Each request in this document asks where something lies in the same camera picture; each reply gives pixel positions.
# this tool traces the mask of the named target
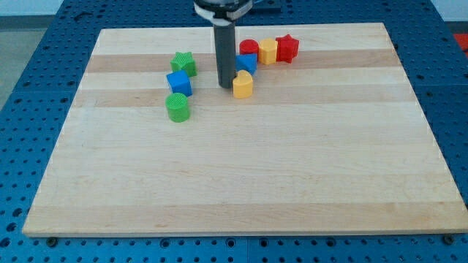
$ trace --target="blue block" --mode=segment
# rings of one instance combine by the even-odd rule
[[[192,86],[185,70],[170,73],[166,75],[166,78],[173,93],[182,93],[185,96],[192,95]]]
[[[246,70],[253,76],[257,71],[257,54],[237,55],[235,57],[235,70]]]

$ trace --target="wood grain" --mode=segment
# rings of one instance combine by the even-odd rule
[[[468,212],[380,23],[239,27],[292,34],[293,64],[254,95],[219,88],[210,28],[106,29],[23,232],[32,237],[465,232]],[[192,117],[165,75],[194,53]]]

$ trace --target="blue pegboard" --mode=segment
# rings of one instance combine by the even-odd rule
[[[468,201],[468,61],[429,0],[282,0],[239,25],[383,22]],[[192,1],[65,0],[0,113],[0,262],[468,262],[468,235],[30,239],[21,227],[102,28],[210,26]]]

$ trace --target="plastic block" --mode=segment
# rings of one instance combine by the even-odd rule
[[[166,109],[173,122],[180,123],[190,118],[189,100],[181,93],[174,93],[166,98]]]
[[[278,42],[276,61],[292,63],[293,58],[298,55],[299,40],[294,39],[291,35],[287,34],[284,37],[277,37],[276,41]]]
[[[170,61],[170,66],[173,72],[184,70],[189,77],[197,75],[197,66],[195,60],[192,57],[192,52],[180,53],[176,52],[175,57]]]
[[[245,39],[239,44],[239,53],[245,54],[258,54],[258,43],[253,39]]]
[[[170,90],[173,93],[182,93],[185,96],[192,95],[192,86],[190,85],[190,79],[184,70],[170,73],[166,75],[167,81],[169,82]]]
[[[245,99],[254,92],[254,79],[245,70],[237,72],[237,77],[233,80],[233,95],[236,99]]]
[[[278,42],[275,39],[268,38],[260,41],[258,50],[258,61],[265,65],[275,64],[277,50]]]
[[[237,55],[235,57],[235,70],[246,70],[253,75],[257,71],[257,54]]]

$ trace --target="yellow block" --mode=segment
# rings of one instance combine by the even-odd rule
[[[236,99],[245,99],[254,92],[254,79],[249,72],[240,70],[233,80],[233,95]]]
[[[276,51],[278,50],[278,42],[275,39],[264,39],[258,45],[258,61],[262,64],[269,65],[276,63]]]

